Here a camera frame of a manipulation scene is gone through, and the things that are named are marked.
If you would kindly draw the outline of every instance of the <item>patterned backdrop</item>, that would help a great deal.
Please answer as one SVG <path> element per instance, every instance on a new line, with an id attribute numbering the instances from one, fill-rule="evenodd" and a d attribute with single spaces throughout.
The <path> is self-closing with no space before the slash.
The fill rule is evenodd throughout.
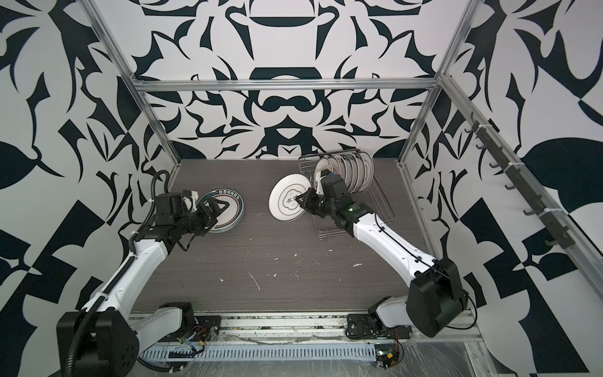
<path id="1" fill-rule="evenodd" d="M 147 80 L 433 77 L 467 0 L 103 0 Z"/>
<path id="2" fill-rule="evenodd" d="M 453 79 L 601 248 L 600 1 L 486 0 Z M 459 266 L 501 371 L 603 375 L 603 302 L 445 93 L 407 166 L 429 231 Z"/>
<path id="3" fill-rule="evenodd" d="M 467 0 L 105 0 L 138 78 L 433 77 Z M 424 90 L 151 93 L 182 158 L 397 157 Z"/>
<path id="4" fill-rule="evenodd" d="M 358 147 L 397 157 L 425 89 L 155 92 L 182 158 L 279 158 Z"/>
<path id="5" fill-rule="evenodd" d="M 0 92 L 0 374 L 46 377 L 172 162 L 73 0 L 1 2 Z"/>

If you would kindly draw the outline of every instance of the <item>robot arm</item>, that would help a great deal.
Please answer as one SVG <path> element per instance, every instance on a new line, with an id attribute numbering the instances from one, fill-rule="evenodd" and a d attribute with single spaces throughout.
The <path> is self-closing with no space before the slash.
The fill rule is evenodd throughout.
<path id="1" fill-rule="evenodd" d="M 437 258 L 421 252 L 410 242 L 389 228 L 365 203 L 357 203 L 347 190 L 343 179 L 329 174 L 321 179 L 324 195 L 309 188 L 296 200 L 300 206 L 320 217 L 330 216 L 335 224 L 352 237 L 375 250 L 409 286 L 408 298 L 398 310 L 428 337 L 434 337 L 467 307 L 467 295 L 461 288 L 461 278 L 456 265 L 447 258 Z M 387 327 L 410 325 L 380 319 Z"/>
<path id="2" fill-rule="evenodd" d="M 67 312 L 58 321 L 63 375 L 125 376 L 147 348 L 168 334 L 183 337 L 193 326 L 190 303 L 168 303 L 135 323 L 127 320 L 152 273 L 182 235 L 204 236 L 228 205 L 220 208 L 212 198 L 200 203 L 196 192 L 183 191 L 157 196 L 155 207 L 154 221 L 135 234 L 111 279 L 81 311 Z"/>

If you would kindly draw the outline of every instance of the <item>wire dish rack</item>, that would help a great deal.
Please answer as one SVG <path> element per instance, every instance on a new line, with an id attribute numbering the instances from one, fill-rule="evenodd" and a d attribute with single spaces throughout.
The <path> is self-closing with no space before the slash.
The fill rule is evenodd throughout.
<path id="1" fill-rule="evenodd" d="M 316 168 L 318 160 L 324 156 L 336 156 L 338 154 L 345 154 L 354 151 L 360 152 L 358 149 L 348 149 L 339 152 L 307 154 L 299 157 L 298 162 L 300 172 L 310 180 L 312 185 L 314 185 L 314 169 Z M 352 199 L 354 201 L 363 201 L 369 205 L 369 207 L 374 209 L 381 220 L 383 220 L 385 223 L 390 223 L 396 219 L 394 209 L 392 208 L 390 201 L 385 196 L 379 181 L 374 175 L 370 186 L 365 191 L 352 194 Z M 345 230 L 337 228 L 335 222 L 330 217 L 320 218 L 319 216 L 314 216 L 314 224 L 316 225 L 318 237 L 320 239 L 347 235 Z"/>

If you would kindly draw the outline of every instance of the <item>stacked plate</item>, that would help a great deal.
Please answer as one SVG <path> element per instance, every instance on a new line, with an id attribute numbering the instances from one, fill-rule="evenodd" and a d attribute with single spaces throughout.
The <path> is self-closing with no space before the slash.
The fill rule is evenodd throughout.
<path id="1" fill-rule="evenodd" d="M 234 228 L 241 222 L 245 207 L 241 195 L 231 189 L 218 189 L 208 192 L 201 198 L 201 203 L 205 203 L 208 198 L 214 198 L 218 202 L 220 208 L 228 206 L 218 216 L 218 223 L 209 230 L 209 233 L 222 233 Z"/>
<path id="2" fill-rule="evenodd" d="M 344 152 L 322 157 L 314 169 L 314 188 L 322 194 L 320 180 L 327 171 L 339 174 L 350 193 L 361 192 L 373 181 L 373 159 L 366 152 Z"/>

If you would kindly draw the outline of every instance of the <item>gray wooden table surface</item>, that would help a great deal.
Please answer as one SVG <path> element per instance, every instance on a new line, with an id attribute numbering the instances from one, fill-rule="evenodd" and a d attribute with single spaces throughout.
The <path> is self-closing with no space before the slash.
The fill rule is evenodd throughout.
<path id="1" fill-rule="evenodd" d="M 395 160 L 374 165 L 396 212 L 390 226 L 426 250 Z M 297 161 L 184 160 L 172 191 L 234 189 L 243 198 L 244 218 L 228 232 L 195 238 L 186 252 L 175 247 L 133 311 L 153 312 L 175 301 L 199 311 L 366 310 L 385 296 L 406 294 L 402 278 L 357 239 L 318 239 L 310 214 L 287 223 L 270 215 L 272 187 L 292 173 L 299 173 Z M 186 245 L 188 237 L 182 241 Z"/>

